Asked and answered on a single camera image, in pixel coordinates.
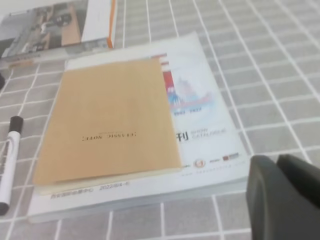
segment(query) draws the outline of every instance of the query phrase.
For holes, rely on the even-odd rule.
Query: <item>tan notebook cover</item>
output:
[[[181,161],[157,59],[63,74],[34,184],[173,168]]]

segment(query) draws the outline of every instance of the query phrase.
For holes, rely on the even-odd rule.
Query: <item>grid tablecloth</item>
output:
[[[119,0],[115,47],[198,33],[249,155],[291,153],[320,166],[320,1]],[[64,61],[1,70],[0,151],[25,118],[0,240],[249,240],[245,193],[30,224],[32,173]]]

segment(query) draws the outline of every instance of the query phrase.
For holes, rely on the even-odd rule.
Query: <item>orange stripe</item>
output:
[[[111,12],[110,12],[110,20],[109,20],[109,36],[106,38],[106,43],[108,44],[108,47],[112,49],[113,42],[111,38],[111,34],[113,31],[113,25],[114,25],[114,18],[115,18],[115,11],[116,11],[116,0],[112,0],[111,3]]]

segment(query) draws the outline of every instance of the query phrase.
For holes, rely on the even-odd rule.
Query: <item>white marker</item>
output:
[[[13,116],[10,119],[10,127],[7,138],[7,154],[4,165],[4,173],[0,183],[0,216],[5,215],[10,207],[11,192],[14,183],[16,162],[18,157],[19,141],[24,119]]]

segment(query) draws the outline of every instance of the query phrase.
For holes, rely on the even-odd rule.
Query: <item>marker cap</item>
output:
[[[24,125],[24,119],[22,117],[13,116],[10,118],[9,132],[15,131],[21,134],[23,125]]]

